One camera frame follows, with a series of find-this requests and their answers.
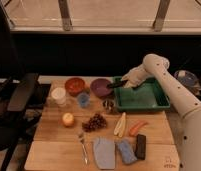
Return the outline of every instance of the green tray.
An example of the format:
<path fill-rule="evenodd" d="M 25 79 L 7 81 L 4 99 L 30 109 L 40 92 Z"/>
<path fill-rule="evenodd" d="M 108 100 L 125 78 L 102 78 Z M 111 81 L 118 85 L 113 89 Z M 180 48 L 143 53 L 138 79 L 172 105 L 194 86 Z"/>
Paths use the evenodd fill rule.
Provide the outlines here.
<path fill-rule="evenodd" d="M 121 77 L 113 77 L 117 82 Z M 163 110 L 170 107 L 168 97 L 154 78 L 147 79 L 137 89 L 115 88 L 115 102 L 118 111 Z"/>

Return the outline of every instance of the chair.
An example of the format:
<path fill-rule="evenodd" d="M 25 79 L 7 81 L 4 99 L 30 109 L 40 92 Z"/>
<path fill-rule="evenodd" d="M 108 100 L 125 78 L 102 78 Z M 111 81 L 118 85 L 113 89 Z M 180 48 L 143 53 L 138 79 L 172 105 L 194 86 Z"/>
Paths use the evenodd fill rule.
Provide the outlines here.
<path fill-rule="evenodd" d="M 11 86 L 11 79 L 0 86 L 0 151 L 7 149 L 1 171 L 6 171 L 19 138 L 32 140 L 32 136 L 28 135 L 26 130 L 36 124 L 40 116 L 28 121 L 25 111 L 36 90 L 37 79 L 38 74 L 26 74 L 12 92 L 10 99 L 1 96 L 5 96 L 4 90 L 7 90 L 7 86 Z"/>

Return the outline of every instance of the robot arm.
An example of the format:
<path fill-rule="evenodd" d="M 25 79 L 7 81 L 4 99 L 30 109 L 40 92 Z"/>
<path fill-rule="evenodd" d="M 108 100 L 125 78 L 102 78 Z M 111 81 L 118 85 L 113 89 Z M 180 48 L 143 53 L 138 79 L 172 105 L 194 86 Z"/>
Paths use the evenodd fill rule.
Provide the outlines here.
<path fill-rule="evenodd" d="M 168 67 L 166 58 L 148 54 L 140 66 L 122 77 L 127 80 L 124 87 L 137 87 L 150 76 L 158 80 L 184 123 L 180 170 L 201 171 L 201 101 L 167 71 Z"/>

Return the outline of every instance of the small white cup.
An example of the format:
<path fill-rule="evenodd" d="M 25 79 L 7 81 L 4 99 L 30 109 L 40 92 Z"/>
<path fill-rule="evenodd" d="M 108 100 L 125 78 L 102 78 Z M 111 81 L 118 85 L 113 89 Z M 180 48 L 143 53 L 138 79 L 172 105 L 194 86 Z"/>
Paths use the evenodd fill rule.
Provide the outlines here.
<path fill-rule="evenodd" d="M 51 97 L 59 106 L 64 106 L 66 104 L 66 90 L 64 88 L 57 87 L 52 90 Z"/>

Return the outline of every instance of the cup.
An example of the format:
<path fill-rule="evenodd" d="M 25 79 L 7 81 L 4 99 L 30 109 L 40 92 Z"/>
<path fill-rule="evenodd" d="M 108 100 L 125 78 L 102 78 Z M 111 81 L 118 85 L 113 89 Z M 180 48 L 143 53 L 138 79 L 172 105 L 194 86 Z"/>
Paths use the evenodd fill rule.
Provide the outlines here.
<path fill-rule="evenodd" d="M 77 101 L 80 107 L 87 107 L 89 105 L 89 94 L 87 94 L 86 92 L 78 94 Z"/>
<path fill-rule="evenodd" d="M 66 105 L 66 90 L 61 87 L 57 87 L 52 90 L 51 97 L 54 99 L 55 103 L 59 106 Z"/>

